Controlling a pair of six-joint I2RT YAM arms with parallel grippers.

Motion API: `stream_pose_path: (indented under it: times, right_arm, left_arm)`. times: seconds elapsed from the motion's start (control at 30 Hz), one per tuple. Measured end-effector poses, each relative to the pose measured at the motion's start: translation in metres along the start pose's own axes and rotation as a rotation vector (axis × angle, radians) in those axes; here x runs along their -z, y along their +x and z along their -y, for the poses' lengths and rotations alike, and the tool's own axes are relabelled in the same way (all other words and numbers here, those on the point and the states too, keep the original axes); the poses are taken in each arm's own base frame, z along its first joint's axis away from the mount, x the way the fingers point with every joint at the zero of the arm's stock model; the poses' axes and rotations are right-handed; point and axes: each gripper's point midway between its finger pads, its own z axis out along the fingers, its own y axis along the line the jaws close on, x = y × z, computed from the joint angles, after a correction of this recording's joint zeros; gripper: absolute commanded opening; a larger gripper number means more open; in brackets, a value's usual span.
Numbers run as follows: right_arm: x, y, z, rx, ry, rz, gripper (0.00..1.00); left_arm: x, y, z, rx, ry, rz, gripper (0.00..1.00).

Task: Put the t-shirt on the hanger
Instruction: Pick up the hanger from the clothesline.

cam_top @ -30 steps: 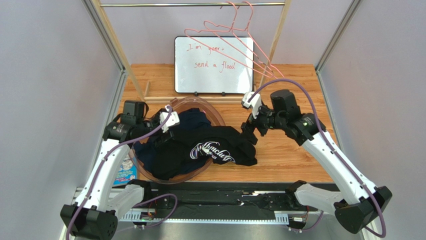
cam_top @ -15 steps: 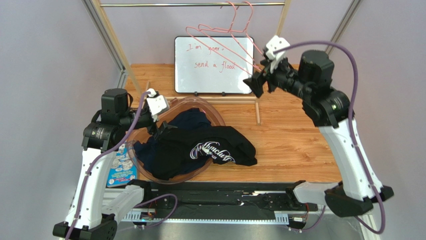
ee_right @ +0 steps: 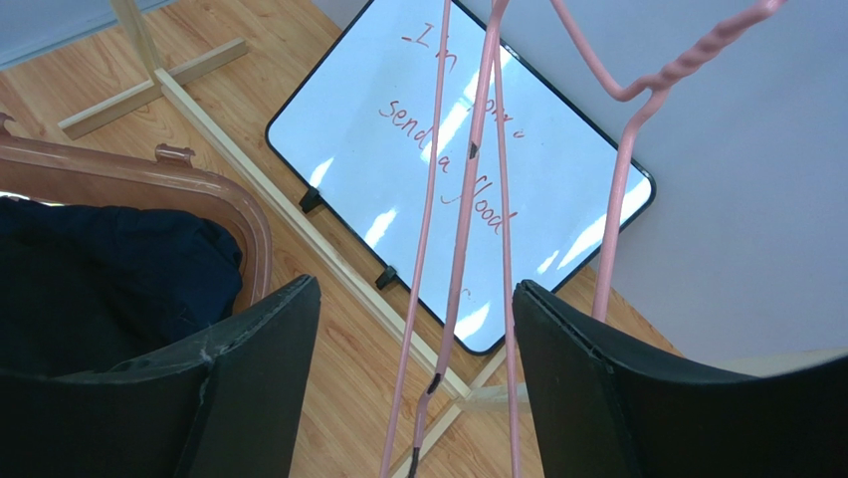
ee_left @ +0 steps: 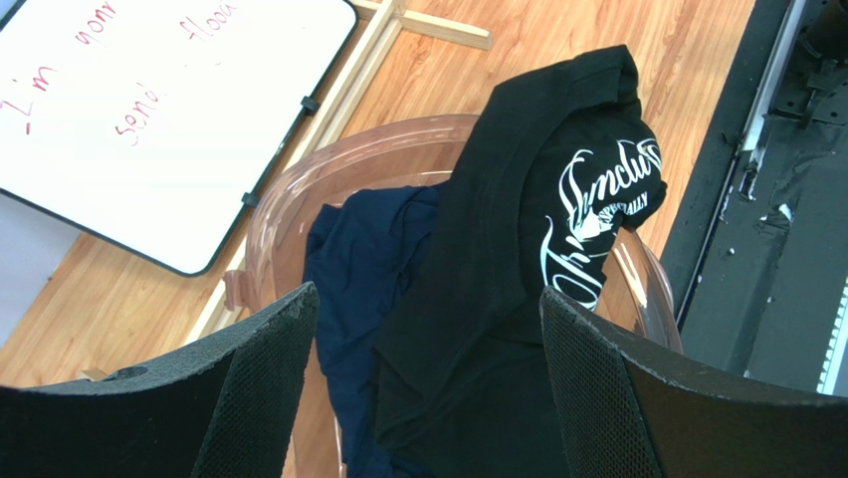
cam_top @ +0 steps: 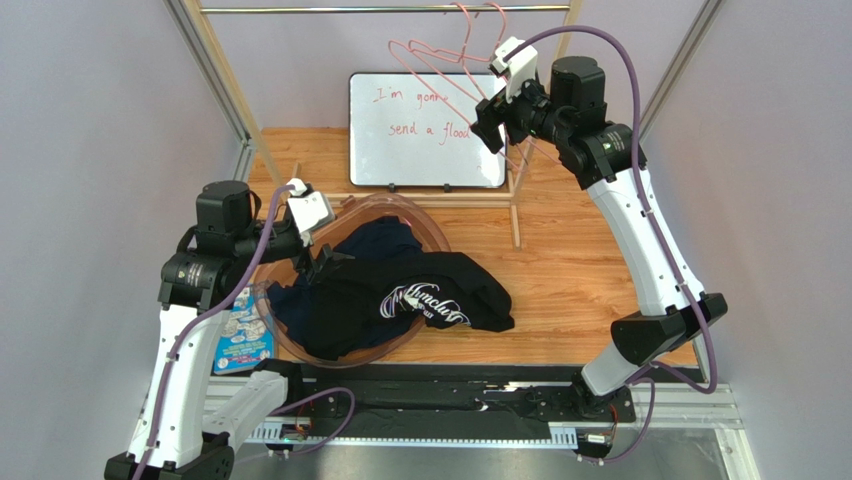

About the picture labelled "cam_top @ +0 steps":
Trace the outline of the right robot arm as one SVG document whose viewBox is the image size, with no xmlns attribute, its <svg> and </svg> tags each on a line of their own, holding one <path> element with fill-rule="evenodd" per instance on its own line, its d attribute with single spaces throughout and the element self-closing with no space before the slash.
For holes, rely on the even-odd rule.
<svg viewBox="0 0 852 480">
<path fill-rule="evenodd" d="M 589 57 L 551 66 L 551 87 L 537 80 L 536 55 L 494 58 L 490 70 L 506 81 L 476 107 L 473 133 L 493 153 L 533 137 L 553 145 L 560 163 L 604 216 L 626 261 L 639 310 L 612 323 L 611 343 L 573 379 L 580 398 L 603 400 L 661 355 L 695 339 L 728 311 L 691 273 L 670 230 L 651 211 L 650 173 L 633 132 L 607 118 L 605 73 Z"/>
</svg>

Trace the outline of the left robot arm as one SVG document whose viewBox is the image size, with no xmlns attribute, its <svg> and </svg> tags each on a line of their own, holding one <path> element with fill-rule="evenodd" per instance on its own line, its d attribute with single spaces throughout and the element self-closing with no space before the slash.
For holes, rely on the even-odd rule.
<svg viewBox="0 0 852 480">
<path fill-rule="evenodd" d="M 294 178 L 263 203 L 227 180 L 206 185 L 195 211 L 161 269 L 152 380 L 129 446 L 106 462 L 108 479 L 227 479 L 258 426 L 310 402 L 300 367 L 265 359 L 222 406 L 204 410 L 219 339 L 258 266 L 289 260 L 308 279 L 330 271 L 331 249 L 311 253 L 314 232 L 335 218 L 329 199 Z"/>
</svg>

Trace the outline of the black floral t-shirt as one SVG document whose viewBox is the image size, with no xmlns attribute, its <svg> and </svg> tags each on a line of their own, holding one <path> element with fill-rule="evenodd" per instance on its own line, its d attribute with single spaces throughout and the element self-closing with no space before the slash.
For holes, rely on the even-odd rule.
<svg viewBox="0 0 852 480">
<path fill-rule="evenodd" d="M 460 252 L 347 259 L 313 284 L 310 296 L 303 348 L 324 360 L 355 350 L 378 328 L 418 318 L 436 329 L 460 325 L 499 333 L 515 327 L 510 294 Z"/>
</svg>

